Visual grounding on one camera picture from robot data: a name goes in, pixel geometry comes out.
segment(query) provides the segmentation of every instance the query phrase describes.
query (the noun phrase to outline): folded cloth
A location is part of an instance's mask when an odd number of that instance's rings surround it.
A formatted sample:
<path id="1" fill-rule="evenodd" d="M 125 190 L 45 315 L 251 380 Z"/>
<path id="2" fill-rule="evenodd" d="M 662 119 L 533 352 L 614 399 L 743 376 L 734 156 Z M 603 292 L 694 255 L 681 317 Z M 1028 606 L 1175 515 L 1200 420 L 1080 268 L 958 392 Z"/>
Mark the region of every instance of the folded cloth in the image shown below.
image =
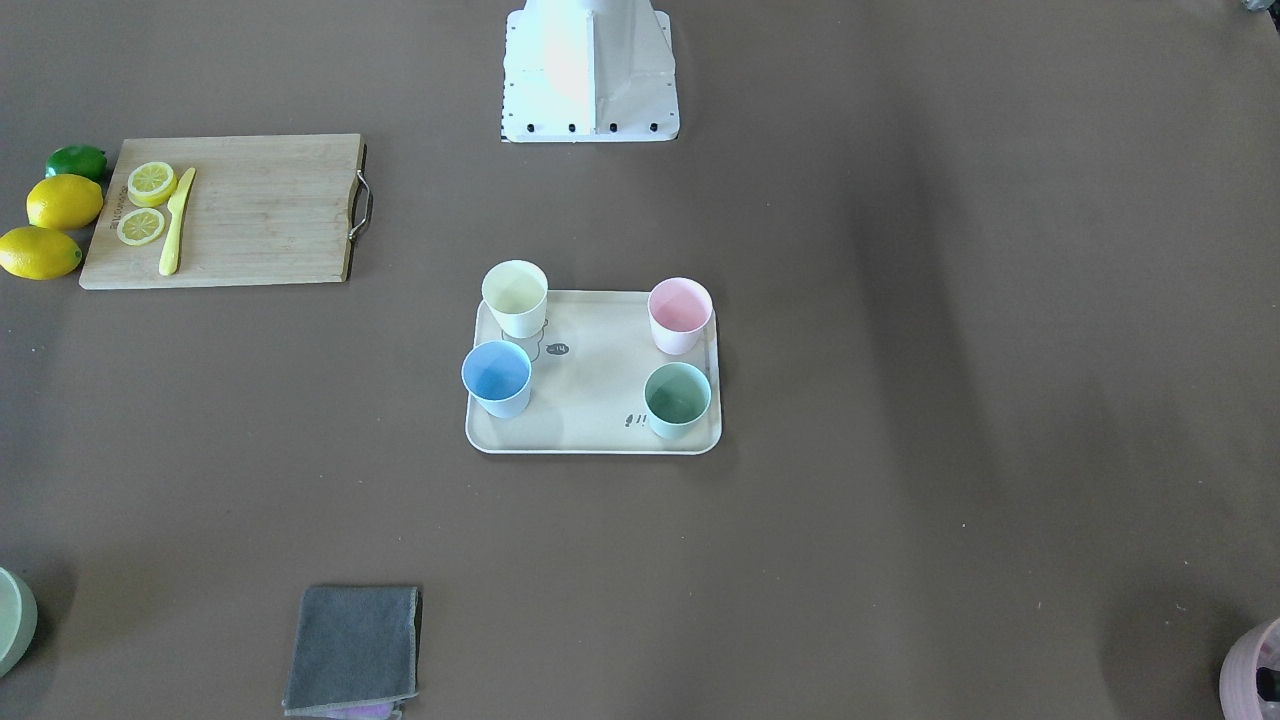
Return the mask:
<path id="1" fill-rule="evenodd" d="M 302 593 L 284 715 L 398 717 L 417 694 L 417 588 L 316 585 Z"/>

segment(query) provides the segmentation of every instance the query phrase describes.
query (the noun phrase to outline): pink container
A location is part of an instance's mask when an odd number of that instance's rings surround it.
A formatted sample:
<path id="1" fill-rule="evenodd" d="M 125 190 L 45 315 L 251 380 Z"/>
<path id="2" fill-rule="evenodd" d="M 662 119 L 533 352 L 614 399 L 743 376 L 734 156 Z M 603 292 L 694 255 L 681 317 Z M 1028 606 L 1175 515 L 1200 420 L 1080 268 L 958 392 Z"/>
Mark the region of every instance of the pink container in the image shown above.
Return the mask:
<path id="1" fill-rule="evenodd" d="M 1263 720 L 1267 703 L 1258 697 L 1258 667 L 1280 667 L 1280 619 L 1253 628 L 1226 653 L 1217 682 L 1226 720 Z"/>
<path id="2" fill-rule="evenodd" d="M 689 278 L 668 278 L 649 292 L 649 329 L 658 350 L 684 355 L 712 319 L 712 295 Z"/>

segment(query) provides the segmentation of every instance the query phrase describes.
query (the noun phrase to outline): lemon slice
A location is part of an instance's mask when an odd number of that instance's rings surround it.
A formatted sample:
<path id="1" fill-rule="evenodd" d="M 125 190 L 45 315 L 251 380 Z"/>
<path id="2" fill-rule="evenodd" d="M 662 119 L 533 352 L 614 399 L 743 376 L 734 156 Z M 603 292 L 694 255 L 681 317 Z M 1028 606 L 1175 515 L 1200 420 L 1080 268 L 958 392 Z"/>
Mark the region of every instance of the lemon slice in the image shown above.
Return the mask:
<path id="1" fill-rule="evenodd" d="M 134 210 L 120 218 L 120 224 L 115 225 L 115 237 L 124 245 L 146 245 L 160 237 L 161 232 L 164 232 L 164 215 L 152 208 Z"/>
<path id="2" fill-rule="evenodd" d="M 143 163 L 129 173 L 129 202 L 138 208 L 155 208 L 168 200 L 177 186 L 169 163 Z"/>

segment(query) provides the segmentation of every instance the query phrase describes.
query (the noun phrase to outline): blue cup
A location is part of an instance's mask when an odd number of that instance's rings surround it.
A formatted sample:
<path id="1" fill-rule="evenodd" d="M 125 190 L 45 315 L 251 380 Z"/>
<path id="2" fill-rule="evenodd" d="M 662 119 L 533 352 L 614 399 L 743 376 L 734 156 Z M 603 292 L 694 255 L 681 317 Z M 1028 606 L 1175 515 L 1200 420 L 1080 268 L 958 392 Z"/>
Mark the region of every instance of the blue cup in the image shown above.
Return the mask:
<path id="1" fill-rule="evenodd" d="M 644 404 L 653 432 L 660 438 L 676 439 L 712 406 L 712 383 L 689 363 L 667 363 L 645 382 Z"/>
<path id="2" fill-rule="evenodd" d="M 529 406 L 532 370 L 522 347 L 493 340 L 467 352 L 462 361 L 462 384 L 494 418 L 515 418 Z"/>

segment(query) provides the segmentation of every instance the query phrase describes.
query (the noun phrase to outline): cutting board handle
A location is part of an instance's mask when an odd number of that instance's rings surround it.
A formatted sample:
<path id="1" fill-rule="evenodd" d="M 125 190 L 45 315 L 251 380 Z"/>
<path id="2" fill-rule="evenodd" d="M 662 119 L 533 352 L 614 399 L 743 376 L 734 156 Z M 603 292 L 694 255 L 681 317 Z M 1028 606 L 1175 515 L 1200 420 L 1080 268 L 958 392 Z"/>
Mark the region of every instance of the cutting board handle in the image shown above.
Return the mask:
<path id="1" fill-rule="evenodd" d="M 374 192 L 369 190 L 369 182 L 365 181 L 365 172 L 356 168 L 356 181 L 360 182 L 360 187 L 365 191 L 365 217 L 360 219 L 358 223 L 351 227 L 351 232 L 347 233 L 347 241 L 355 243 L 360 237 L 360 233 L 365 232 L 365 225 L 369 224 L 369 219 L 374 217 Z"/>

